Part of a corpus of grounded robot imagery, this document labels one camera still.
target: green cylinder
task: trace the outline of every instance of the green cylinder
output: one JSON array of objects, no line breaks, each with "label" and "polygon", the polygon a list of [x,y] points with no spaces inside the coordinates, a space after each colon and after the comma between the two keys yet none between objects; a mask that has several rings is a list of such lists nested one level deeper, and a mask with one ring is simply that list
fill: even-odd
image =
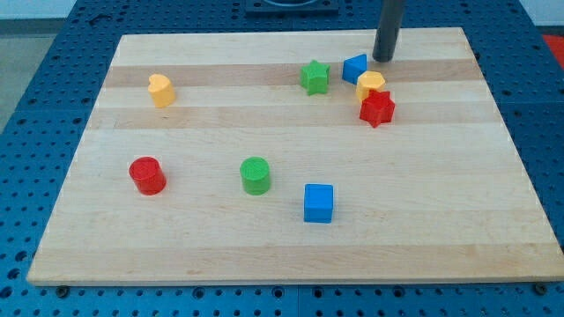
[{"label": "green cylinder", "polygon": [[250,195],[262,195],[271,188],[271,169],[264,158],[247,158],[241,163],[243,189]]}]

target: yellow block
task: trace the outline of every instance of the yellow block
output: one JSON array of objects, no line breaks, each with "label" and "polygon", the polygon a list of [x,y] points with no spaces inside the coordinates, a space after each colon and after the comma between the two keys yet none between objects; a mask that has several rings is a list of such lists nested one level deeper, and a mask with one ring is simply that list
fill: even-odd
[{"label": "yellow block", "polygon": [[173,83],[164,75],[152,74],[149,77],[148,91],[155,107],[166,107],[176,100]]},{"label": "yellow block", "polygon": [[381,73],[371,70],[365,71],[359,76],[359,80],[356,83],[356,96],[362,102],[368,97],[368,92],[371,90],[382,92],[385,85],[386,81]]}]

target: red star block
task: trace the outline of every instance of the red star block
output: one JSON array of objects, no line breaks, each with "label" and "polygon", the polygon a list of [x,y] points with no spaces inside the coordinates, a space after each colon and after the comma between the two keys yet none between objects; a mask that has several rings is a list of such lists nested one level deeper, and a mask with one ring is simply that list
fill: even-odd
[{"label": "red star block", "polygon": [[360,118],[376,128],[380,123],[391,122],[395,108],[396,104],[390,99],[390,92],[371,90],[368,97],[362,101]]}]

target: green star block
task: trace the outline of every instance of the green star block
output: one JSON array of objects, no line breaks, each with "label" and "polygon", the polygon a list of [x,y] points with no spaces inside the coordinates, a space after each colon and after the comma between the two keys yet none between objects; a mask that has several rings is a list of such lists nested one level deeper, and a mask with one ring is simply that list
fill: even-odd
[{"label": "green star block", "polygon": [[308,96],[314,93],[327,93],[329,69],[329,65],[319,63],[316,60],[301,68],[300,85],[306,88]]}]

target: wooden board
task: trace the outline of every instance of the wooden board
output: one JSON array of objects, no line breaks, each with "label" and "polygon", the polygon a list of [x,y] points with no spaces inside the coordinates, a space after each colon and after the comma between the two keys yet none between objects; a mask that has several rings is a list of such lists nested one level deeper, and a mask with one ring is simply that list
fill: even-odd
[{"label": "wooden board", "polygon": [[[359,119],[344,59],[375,31],[127,35],[28,280],[41,285],[364,284],[558,280],[564,256],[459,28],[405,29],[395,119]],[[330,63],[330,91],[298,73]],[[153,72],[178,100],[156,109]],[[128,166],[160,160],[142,196]],[[265,157],[272,188],[241,188]],[[330,225],[303,222],[306,183],[335,186]]]}]

